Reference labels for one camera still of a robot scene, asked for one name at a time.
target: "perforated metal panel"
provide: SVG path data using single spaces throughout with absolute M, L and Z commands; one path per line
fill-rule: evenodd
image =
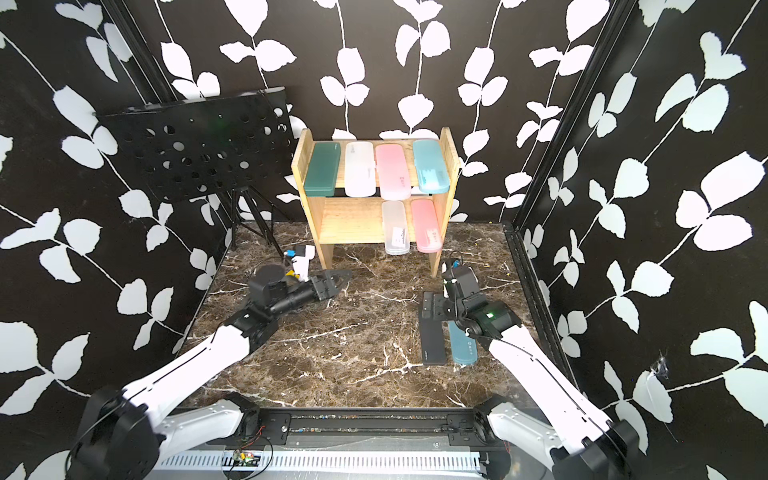
M 135 165 L 158 200 L 176 202 L 284 185 L 296 141 L 284 88 L 201 98 L 101 115 L 119 159 Z

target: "pink pencil case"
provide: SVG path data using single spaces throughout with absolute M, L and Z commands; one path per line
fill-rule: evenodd
M 411 176 L 406 153 L 400 145 L 376 147 L 376 170 L 379 172 L 379 192 L 384 200 L 405 200 L 411 196 Z
M 437 224 L 435 204 L 426 198 L 411 202 L 413 230 L 416 233 L 416 249 L 422 253 L 434 253 L 442 248 L 442 236 Z

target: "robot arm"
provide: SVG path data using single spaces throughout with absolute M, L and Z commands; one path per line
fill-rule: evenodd
M 91 396 L 70 452 L 68 478 L 139 480 L 157 462 L 195 445 L 238 429 L 243 435 L 255 433 L 259 409 L 238 395 L 169 414 L 209 379 L 264 345 L 283 313 L 334 297 L 351 275 L 325 270 L 297 283 L 281 266 L 259 269 L 250 279 L 245 307 L 203 342 L 119 391 L 107 387 Z

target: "tripod stand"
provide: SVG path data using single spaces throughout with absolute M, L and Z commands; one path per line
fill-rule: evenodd
M 235 240 L 235 235 L 237 232 L 237 226 L 242 225 L 243 227 L 247 228 L 248 230 L 254 232 L 259 237 L 262 237 L 267 241 L 269 245 L 272 245 L 275 247 L 275 250 L 277 250 L 277 256 L 280 258 L 283 258 L 283 249 L 280 248 L 280 244 L 277 243 L 277 240 L 275 240 L 274 236 L 274 214 L 275 210 L 277 210 L 278 213 L 283 215 L 283 217 L 287 218 L 286 214 L 282 212 L 280 208 L 277 207 L 277 205 L 273 204 L 268 198 L 263 196 L 256 188 L 254 187 L 238 187 L 232 189 L 232 250 L 235 250 L 237 248 L 237 242 Z M 266 221 L 261 217 L 261 213 L 259 212 L 259 209 L 256 205 L 256 201 L 253 199 L 253 197 L 256 196 L 257 198 L 261 199 L 261 201 L 266 202 L 270 205 L 270 212 L 272 214 L 272 217 L 270 218 L 270 224 L 267 226 Z M 255 231 L 253 228 L 249 227 L 243 221 L 240 219 L 240 212 L 237 209 L 237 204 L 240 201 L 240 198 L 243 198 L 245 200 L 246 205 L 250 209 L 251 213 L 253 214 L 253 218 L 256 221 L 256 224 L 259 226 L 260 232 Z

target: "label sticker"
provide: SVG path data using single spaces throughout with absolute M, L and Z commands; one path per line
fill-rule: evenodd
M 398 248 L 405 248 L 406 246 L 406 231 L 400 227 L 392 228 L 392 246 Z

